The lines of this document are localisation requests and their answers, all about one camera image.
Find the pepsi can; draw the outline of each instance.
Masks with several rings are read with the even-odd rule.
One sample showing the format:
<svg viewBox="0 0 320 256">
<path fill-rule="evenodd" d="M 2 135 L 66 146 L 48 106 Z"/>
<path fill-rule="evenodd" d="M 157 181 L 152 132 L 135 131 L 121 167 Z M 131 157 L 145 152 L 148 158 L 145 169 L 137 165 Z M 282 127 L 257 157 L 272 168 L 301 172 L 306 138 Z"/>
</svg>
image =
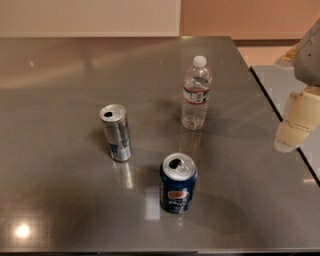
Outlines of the pepsi can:
<svg viewBox="0 0 320 256">
<path fill-rule="evenodd" d="M 126 109 L 117 104 L 108 105 L 100 111 L 100 118 L 112 159 L 120 162 L 128 160 L 131 150 Z"/>
<path fill-rule="evenodd" d="M 170 213 L 190 208 L 198 171 L 191 157 L 182 153 L 167 156 L 160 167 L 160 204 Z"/>
</svg>

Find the wall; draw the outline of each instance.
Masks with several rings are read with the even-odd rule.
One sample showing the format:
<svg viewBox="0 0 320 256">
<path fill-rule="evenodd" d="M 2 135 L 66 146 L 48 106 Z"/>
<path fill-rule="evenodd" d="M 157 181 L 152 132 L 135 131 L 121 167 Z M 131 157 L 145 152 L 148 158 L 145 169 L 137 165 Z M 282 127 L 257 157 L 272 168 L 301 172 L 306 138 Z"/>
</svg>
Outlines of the wall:
<svg viewBox="0 0 320 256">
<path fill-rule="evenodd" d="M 299 39 L 320 16 L 319 0 L 183 0 L 181 35 Z"/>
<path fill-rule="evenodd" d="M 178 36 L 180 0 L 0 0 L 0 36 Z"/>
</svg>

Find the bottle cap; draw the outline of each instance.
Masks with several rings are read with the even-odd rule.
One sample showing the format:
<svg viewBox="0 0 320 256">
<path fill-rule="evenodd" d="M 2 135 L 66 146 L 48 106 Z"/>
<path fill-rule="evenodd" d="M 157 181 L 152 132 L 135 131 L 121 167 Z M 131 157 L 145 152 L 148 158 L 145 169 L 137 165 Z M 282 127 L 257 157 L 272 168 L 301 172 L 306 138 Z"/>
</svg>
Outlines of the bottle cap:
<svg viewBox="0 0 320 256">
<path fill-rule="evenodd" d="M 196 56 L 193 58 L 193 65 L 202 68 L 207 64 L 207 58 L 204 56 Z"/>
</svg>

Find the bottle label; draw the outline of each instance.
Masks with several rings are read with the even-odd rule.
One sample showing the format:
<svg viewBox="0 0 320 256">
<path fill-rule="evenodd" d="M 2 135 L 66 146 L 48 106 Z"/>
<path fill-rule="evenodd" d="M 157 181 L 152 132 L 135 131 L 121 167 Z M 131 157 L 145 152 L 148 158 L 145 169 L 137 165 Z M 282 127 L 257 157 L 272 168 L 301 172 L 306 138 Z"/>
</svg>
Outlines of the bottle label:
<svg viewBox="0 0 320 256">
<path fill-rule="evenodd" d="M 200 105 L 209 100 L 210 90 L 206 91 L 191 91 L 190 89 L 183 88 L 183 98 L 191 104 Z"/>
</svg>

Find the water bottle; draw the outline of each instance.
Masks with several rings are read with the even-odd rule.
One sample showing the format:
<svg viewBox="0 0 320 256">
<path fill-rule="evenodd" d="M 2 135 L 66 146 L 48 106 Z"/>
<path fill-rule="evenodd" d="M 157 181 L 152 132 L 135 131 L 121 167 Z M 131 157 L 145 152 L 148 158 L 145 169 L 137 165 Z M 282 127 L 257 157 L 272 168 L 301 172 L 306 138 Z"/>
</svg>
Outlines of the water bottle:
<svg viewBox="0 0 320 256">
<path fill-rule="evenodd" d="M 181 120 L 189 130 L 201 129 L 207 114 L 212 75 L 206 64 L 206 57 L 194 57 L 184 77 Z"/>
</svg>

